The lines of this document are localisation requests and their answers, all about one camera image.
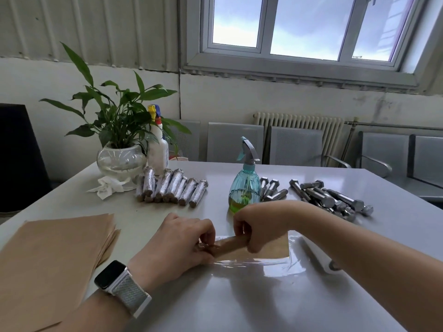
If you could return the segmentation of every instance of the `white table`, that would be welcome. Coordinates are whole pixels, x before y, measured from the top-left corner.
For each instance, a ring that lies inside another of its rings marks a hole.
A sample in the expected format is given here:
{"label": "white table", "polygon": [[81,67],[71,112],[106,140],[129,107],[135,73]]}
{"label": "white table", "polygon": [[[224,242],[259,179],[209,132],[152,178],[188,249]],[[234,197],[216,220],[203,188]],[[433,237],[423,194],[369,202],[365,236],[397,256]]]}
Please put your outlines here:
{"label": "white table", "polygon": [[[196,209],[173,204],[137,203],[134,192],[100,200],[86,193],[101,177],[92,164],[0,226],[0,247],[25,220],[114,213],[122,229],[110,261],[128,262],[151,238],[169,212],[209,218],[217,235],[233,235],[228,213],[230,185],[241,164],[178,162],[187,177],[207,178],[209,187]],[[170,162],[171,168],[177,162]],[[443,212],[363,169],[261,166],[259,176],[289,189],[291,178],[321,179],[325,186],[374,206],[372,218],[357,222],[374,232],[443,260]],[[289,189],[288,199],[297,199]],[[328,275],[298,237],[296,257],[284,277],[265,277],[261,267],[199,267],[153,293],[153,300],[128,331],[340,331],[404,329],[346,274]],[[104,268],[99,267],[94,277]],[[87,296],[95,290],[91,280]]]}

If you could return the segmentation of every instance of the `blue spray bottle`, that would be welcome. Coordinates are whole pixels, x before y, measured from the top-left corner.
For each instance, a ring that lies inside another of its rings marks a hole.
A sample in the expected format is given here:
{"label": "blue spray bottle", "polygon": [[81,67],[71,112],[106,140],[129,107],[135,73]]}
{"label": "blue spray bottle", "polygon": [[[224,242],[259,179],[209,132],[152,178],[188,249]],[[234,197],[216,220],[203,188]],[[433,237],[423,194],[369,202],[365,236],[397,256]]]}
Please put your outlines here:
{"label": "blue spray bottle", "polygon": [[246,138],[241,138],[242,151],[237,161],[245,158],[241,170],[232,182],[229,193],[229,209],[235,213],[246,205],[260,201],[260,178],[255,173],[255,162],[260,161],[252,143]]}

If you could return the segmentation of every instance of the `window pane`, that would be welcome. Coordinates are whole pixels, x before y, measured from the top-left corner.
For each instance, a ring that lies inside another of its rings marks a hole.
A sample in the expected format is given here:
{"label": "window pane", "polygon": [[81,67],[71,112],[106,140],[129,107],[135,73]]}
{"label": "window pane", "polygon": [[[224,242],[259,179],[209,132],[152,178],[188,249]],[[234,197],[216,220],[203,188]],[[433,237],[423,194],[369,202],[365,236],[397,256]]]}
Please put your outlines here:
{"label": "window pane", "polygon": [[352,58],[391,61],[414,0],[369,2]]}
{"label": "window pane", "polygon": [[338,60],[354,0],[278,0],[271,53]]}
{"label": "window pane", "polygon": [[262,0],[215,0],[212,42],[257,47]]}

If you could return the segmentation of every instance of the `hand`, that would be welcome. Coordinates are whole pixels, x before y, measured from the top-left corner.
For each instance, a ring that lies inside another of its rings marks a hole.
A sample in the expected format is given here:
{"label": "hand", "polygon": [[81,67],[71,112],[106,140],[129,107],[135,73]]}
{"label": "hand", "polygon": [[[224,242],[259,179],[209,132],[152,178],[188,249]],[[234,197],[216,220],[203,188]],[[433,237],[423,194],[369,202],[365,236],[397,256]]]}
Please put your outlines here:
{"label": "hand", "polygon": [[203,243],[214,244],[211,220],[181,218],[169,213],[151,240],[130,260],[128,269],[149,293],[192,267],[214,261],[211,254],[195,250],[199,238]]}
{"label": "hand", "polygon": [[266,243],[292,229],[290,220],[294,217],[293,210],[297,205],[303,207],[302,204],[306,203],[271,201],[248,205],[234,215],[235,235],[251,234],[248,251],[258,253]]}

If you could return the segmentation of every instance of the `gray chair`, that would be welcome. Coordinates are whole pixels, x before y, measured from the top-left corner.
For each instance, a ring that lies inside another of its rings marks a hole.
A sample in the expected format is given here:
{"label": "gray chair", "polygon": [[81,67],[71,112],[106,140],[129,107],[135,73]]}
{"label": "gray chair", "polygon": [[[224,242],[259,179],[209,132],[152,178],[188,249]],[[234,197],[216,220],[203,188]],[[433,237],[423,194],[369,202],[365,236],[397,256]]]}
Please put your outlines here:
{"label": "gray chair", "polygon": [[263,131],[263,126],[209,122],[207,161],[238,163],[237,158],[241,152],[242,136],[252,143],[261,160],[263,154]]}
{"label": "gray chair", "polygon": [[432,202],[443,201],[443,189],[408,177],[409,135],[359,132],[359,167]]}
{"label": "gray chair", "polygon": [[410,136],[408,176],[443,188],[443,138]]}
{"label": "gray chair", "polygon": [[[200,145],[200,121],[177,120],[182,125],[188,127],[191,134],[182,133],[177,128],[171,127],[177,139],[179,155],[187,157],[190,161],[198,161],[199,145]],[[174,145],[169,145],[169,151],[175,152]]]}
{"label": "gray chair", "polygon": [[322,155],[322,130],[269,127],[266,137],[269,143],[269,164],[325,166],[325,161],[330,158],[346,168],[351,168],[338,158]]}

